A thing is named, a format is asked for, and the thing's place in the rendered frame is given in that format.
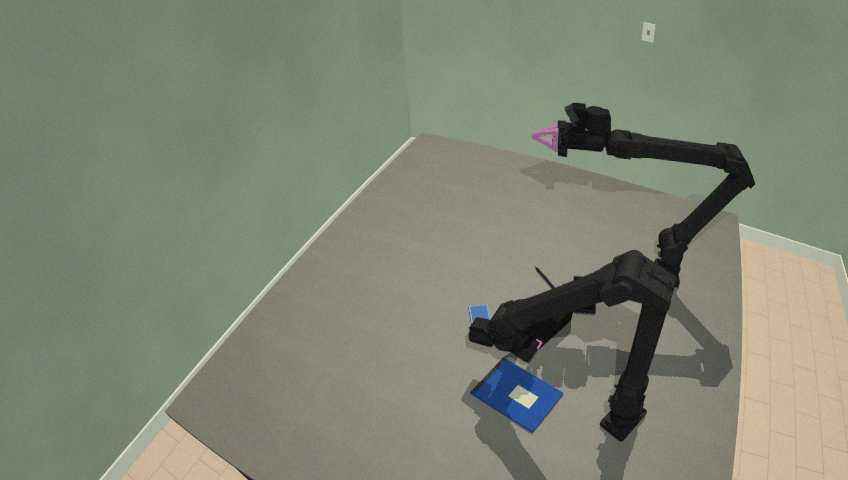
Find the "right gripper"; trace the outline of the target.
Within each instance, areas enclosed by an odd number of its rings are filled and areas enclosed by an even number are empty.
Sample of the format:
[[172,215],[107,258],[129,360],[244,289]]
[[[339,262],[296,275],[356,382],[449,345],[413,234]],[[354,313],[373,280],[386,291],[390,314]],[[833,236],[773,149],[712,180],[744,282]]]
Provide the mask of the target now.
[[[560,133],[559,133],[560,131]],[[539,136],[543,135],[553,135],[553,139],[546,139]],[[561,136],[561,138],[560,138]],[[563,141],[564,136],[564,141]],[[532,139],[544,144],[550,149],[557,152],[558,148],[558,156],[567,157],[567,149],[576,149],[576,150],[585,150],[585,145],[574,145],[568,144],[568,131],[567,131],[567,121],[559,121],[558,124],[554,124],[550,127],[547,127],[543,130],[532,133]],[[553,143],[552,143],[553,142]],[[568,144],[568,147],[567,147]]]

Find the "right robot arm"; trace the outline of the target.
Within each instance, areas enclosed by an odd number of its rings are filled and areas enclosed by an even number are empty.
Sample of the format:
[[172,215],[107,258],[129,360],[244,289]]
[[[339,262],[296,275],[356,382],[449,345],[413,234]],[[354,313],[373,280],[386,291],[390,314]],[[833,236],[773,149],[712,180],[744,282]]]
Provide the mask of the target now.
[[[655,263],[676,276],[675,287],[679,287],[679,265],[683,253],[688,249],[687,245],[734,197],[747,187],[752,188],[755,185],[749,165],[739,148],[734,144],[721,142],[716,146],[650,137],[627,130],[611,131],[609,110],[598,106],[586,109],[584,103],[571,103],[565,107],[565,111],[571,121],[567,122],[568,144],[585,145],[586,142],[585,150],[598,152],[602,152],[606,147],[607,155],[616,158],[677,161],[712,166],[729,173],[686,219],[659,234],[657,247],[662,248],[661,252],[658,252],[661,259],[655,259]],[[585,129],[588,130],[586,134]]]

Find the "blue notebook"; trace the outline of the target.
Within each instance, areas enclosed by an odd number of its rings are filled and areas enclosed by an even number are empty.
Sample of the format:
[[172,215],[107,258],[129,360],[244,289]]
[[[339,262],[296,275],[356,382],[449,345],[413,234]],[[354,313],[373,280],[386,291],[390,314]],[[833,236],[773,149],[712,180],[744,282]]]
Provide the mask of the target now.
[[533,433],[563,392],[503,357],[470,394]]

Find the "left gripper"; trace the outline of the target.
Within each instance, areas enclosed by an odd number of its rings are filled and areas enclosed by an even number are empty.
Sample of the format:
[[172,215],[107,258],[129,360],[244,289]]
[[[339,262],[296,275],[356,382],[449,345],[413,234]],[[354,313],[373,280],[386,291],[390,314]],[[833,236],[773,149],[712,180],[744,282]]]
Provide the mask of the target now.
[[[519,332],[517,332],[517,333],[519,333]],[[520,335],[520,333],[519,333],[519,335]],[[520,337],[521,337],[521,335],[520,335]],[[520,346],[521,346],[521,344],[522,344],[522,337],[521,337]],[[523,360],[524,362],[530,363],[530,361],[532,360],[532,358],[534,357],[536,352],[539,350],[541,345],[542,345],[542,342],[540,340],[534,339],[527,349],[520,348],[520,346],[519,346],[518,349],[513,351],[514,353],[513,352],[511,352],[511,353],[514,354],[515,356],[517,356],[519,359]]]

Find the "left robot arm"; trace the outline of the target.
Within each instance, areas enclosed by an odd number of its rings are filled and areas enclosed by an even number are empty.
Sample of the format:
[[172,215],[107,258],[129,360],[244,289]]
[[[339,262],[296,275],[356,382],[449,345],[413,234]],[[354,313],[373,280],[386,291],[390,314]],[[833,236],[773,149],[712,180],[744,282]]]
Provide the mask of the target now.
[[640,251],[631,250],[591,274],[526,299],[505,302],[491,320],[476,317],[469,327],[469,340],[513,352],[520,346],[522,337],[520,348],[527,349],[534,340],[528,331],[537,323],[600,302],[608,307],[628,300],[641,303],[626,370],[614,385],[618,387],[613,397],[609,397],[611,411],[600,422],[602,428],[621,442],[647,413],[643,408],[649,382],[647,374],[676,281],[676,276]]

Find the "red glasses case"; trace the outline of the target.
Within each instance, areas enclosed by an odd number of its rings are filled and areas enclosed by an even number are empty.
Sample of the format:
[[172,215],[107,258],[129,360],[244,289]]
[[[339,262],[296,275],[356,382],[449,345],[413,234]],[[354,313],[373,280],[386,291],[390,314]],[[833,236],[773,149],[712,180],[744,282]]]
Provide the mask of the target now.
[[528,333],[542,342],[541,348],[571,321],[572,315],[573,312],[537,323]]

